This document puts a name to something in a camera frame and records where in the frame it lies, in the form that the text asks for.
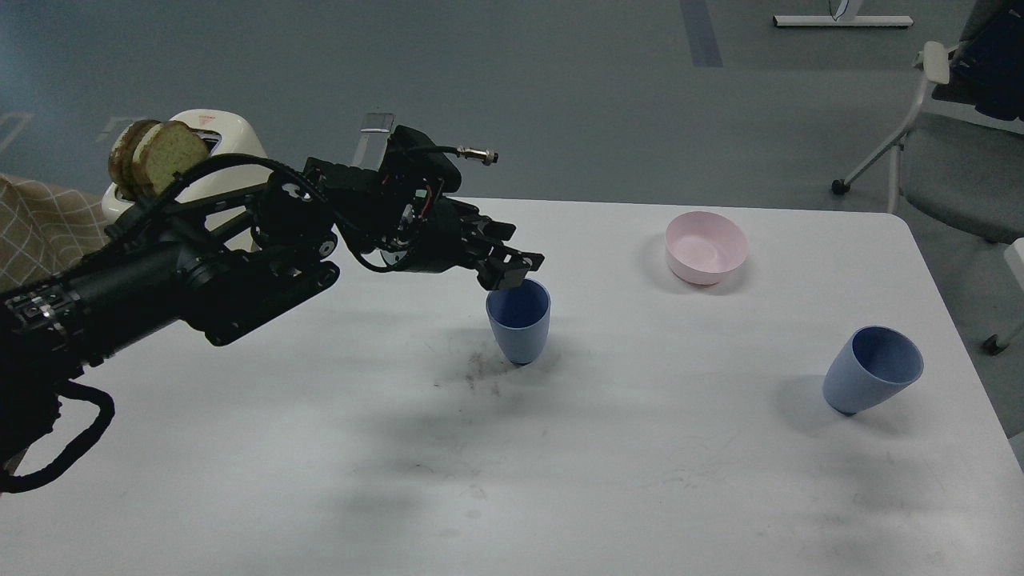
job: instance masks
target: plaid fabric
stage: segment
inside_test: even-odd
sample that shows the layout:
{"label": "plaid fabric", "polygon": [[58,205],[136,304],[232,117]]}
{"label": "plaid fabric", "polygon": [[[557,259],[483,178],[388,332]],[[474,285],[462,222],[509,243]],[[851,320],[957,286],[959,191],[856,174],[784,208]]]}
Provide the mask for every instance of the plaid fabric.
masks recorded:
{"label": "plaid fabric", "polygon": [[0,173],[0,291],[71,268],[106,237],[100,197]]}

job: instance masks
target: pink bowl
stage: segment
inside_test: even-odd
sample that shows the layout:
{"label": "pink bowl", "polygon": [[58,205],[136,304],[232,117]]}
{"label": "pink bowl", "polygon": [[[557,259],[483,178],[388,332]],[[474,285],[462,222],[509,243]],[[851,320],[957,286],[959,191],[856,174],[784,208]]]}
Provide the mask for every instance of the pink bowl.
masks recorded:
{"label": "pink bowl", "polygon": [[679,278],[708,286],[746,259],[746,236],[725,216],[711,212],[687,212],[676,216],[665,231],[669,268]]}

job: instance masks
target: chair leg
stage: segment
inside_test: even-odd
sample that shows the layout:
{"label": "chair leg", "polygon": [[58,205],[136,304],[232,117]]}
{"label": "chair leg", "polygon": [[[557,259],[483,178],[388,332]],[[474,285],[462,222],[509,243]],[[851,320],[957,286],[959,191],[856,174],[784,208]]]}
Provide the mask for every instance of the chair leg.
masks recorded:
{"label": "chair leg", "polygon": [[896,142],[889,153],[889,201],[886,203],[886,212],[896,213],[899,207],[899,184],[900,166],[903,162],[903,140]]}
{"label": "chair leg", "polygon": [[882,145],[879,148],[874,149],[874,152],[868,155],[863,162],[858,164],[857,167],[854,168],[849,175],[847,175],[847,177],[841,180],[833,180],[831,183],[833,194],[842,196],[850,192],[850,184],[853,183],[853,180],[859,178],[860,175],[863,174],[865,170],[870,168],[871,165],[878,162],[880,158],[882,158],[887,152],[889,152],[889,149],[896,146],[896,143],[899,142],[900,139],[905,134],[906,134],[906,128],[904,126],[900,126],[899,130],[896,130],[895,132],[890,134],[889,137],[886,138],[886,140],[882,142]]}
{"label": "chair leg", "polygon": [[867,170],[868,168],[871,167],[872,164],[878,162],[879,158],[882,158],[882,156],[885,155],[885,153],[889,152],[889,149],[901,143],[903,136],[905,136],[910,131],[910,129],[913,127],[913,123],[918,120],[918,115],[921,113],[921,108],[925,101],[925,95],[931,90],[934,84],[932,84],[932,82],[928,79],[928,76],[923,74],[921,80],[918,83],[918,89],[913,93],[913,99],[910,102],[910,110],[907,112],[906,118],[903,119],[903,122],[902,124],[900,124],[899,128],[897,128],[895,132],[890,134],[889,137],[886,138],[885,141],[883,141],[879,148],[874,149],[874,152],[867,155],[867,158],[865,158],[863,162],[858,164],[857,167],[854,168],[853,171],[850,172],[850,174],[847,177],[841,180],[833,180],[831,183],[833,194],[843,195],[846,194],[847,192],[850,192],[850,184],[853,183],[853,180],[859,178],[860,175],[864,173],[864,170]]}
{"label": "chair leg", "polygon": [[1000,338],[998,334],[992,334],[987,340],[982,342],[981,349],[987,352],[989,356],[996,356],[1007,349],[1010,342],[1020,335],[1022,329],[1024,329],[1024,322],[1021,322],[1007,338]]}

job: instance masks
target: chair wheel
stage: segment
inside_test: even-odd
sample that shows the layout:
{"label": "chair wheel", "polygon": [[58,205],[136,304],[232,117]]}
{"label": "chair wheel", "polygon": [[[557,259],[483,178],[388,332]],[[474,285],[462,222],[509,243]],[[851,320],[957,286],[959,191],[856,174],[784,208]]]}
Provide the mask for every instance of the chair wheel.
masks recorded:
{"label": "chair wheel", "polygon": [[843,196],[848,192],[850,192],[850,184],[844,182],[843,180],[833,180],[833,194],[836,196]]}
{"label": "chair wheel", "polygon": [[989,356],[997,356],[1000,352],[1007,349],[1007,346],[1000,346],[998,334],[992,334],[981,343],[981,349],[987,352]]}

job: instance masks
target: metal stand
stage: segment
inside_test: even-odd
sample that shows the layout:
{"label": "metal stand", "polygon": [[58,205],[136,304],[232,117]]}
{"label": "metal stand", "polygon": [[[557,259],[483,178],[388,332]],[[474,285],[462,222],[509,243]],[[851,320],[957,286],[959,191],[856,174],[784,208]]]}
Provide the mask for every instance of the metal stand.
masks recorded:
{"label": "metal stand", "polygon": [[896,131],[890,134],[879,148],[874,149],[874,152],[858,164],[849,175],[841,180],[833,180],[833,194],[842,196],[850,192],[850,184],[853,183],[853,180],[859,178],[865,170],[870,168],[872,164],[889,152],[889,201],[886,205],[886,211],[890,214],[896,213],[896,208],[899,205],[900,158],[903,154],[904,138],[913,128],[914,122],[918,121],[918,116],[925,106],[925,97],[933,87],[935,87],[935,83],[928,78],[927,73],[923,74],[921,82],[918,83],[918,89],[913,93],[910,110],[906,113],[906,117],[899,125],[899,128],[896,128]]}
{"label": "metal stand", "polygon": [[836,13],[828,16],[779,16],[775,17],[776,28],[786,27],[827,27],[827,28],[909,28],[913,26],[910,16],[858,16],[864,0],[843,0]]}
{"label": "metal stand", "polygon": [[[1010,247],[1002,253],[1002,256],[1007,259],[1007,264],[1010,265],[1010,272],[1014,273],[1014,278],[1017,279],[1017,283],[1020,284],[1021,289],[1024,290],[1024,238],[1020,238],[1017,242],[1011,244]],[[984,341],[984,343],[981,344],[981,349],[995,356],[1007,349],[1010,342],[1019,336],[1021,332],[1024,332],[1024,322],[1018,324],[1017,327],[1010,332],[1010,336],[1004,337],[998,334],[992,334],[987,340]]]}

